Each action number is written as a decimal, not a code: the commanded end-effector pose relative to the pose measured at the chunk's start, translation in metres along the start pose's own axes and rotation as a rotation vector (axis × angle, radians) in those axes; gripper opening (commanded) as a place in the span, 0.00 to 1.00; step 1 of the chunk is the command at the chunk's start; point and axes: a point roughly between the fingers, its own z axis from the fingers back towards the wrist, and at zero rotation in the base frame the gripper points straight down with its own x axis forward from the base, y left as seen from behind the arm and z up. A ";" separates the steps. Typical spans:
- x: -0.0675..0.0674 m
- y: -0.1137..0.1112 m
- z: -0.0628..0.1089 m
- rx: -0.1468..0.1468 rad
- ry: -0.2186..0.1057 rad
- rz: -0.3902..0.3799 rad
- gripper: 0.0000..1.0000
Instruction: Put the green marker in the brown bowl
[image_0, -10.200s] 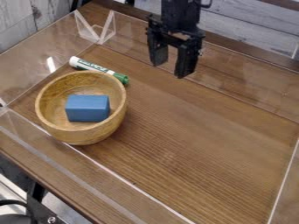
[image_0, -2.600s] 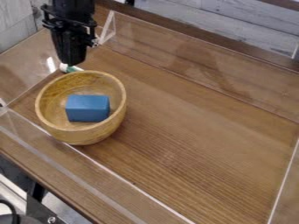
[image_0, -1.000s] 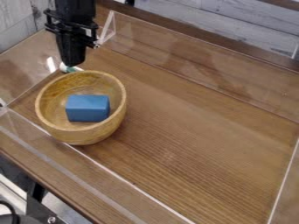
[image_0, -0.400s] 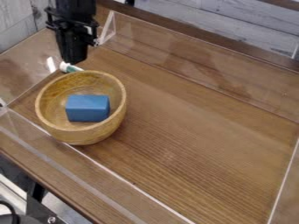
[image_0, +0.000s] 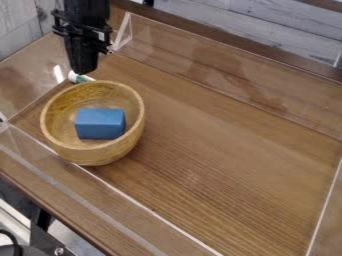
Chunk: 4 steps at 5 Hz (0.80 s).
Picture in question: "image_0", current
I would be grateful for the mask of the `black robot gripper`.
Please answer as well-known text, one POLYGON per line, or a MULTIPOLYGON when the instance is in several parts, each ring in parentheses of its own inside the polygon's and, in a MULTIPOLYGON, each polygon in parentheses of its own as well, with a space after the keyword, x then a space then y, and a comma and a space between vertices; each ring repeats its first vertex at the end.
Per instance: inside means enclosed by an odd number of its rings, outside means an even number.
POLYGON ((92 72, 97 68, 99 52, 111 52, 109 0, 61 0, 51 14, 52 29, 64 38, 73 72, 92 72))

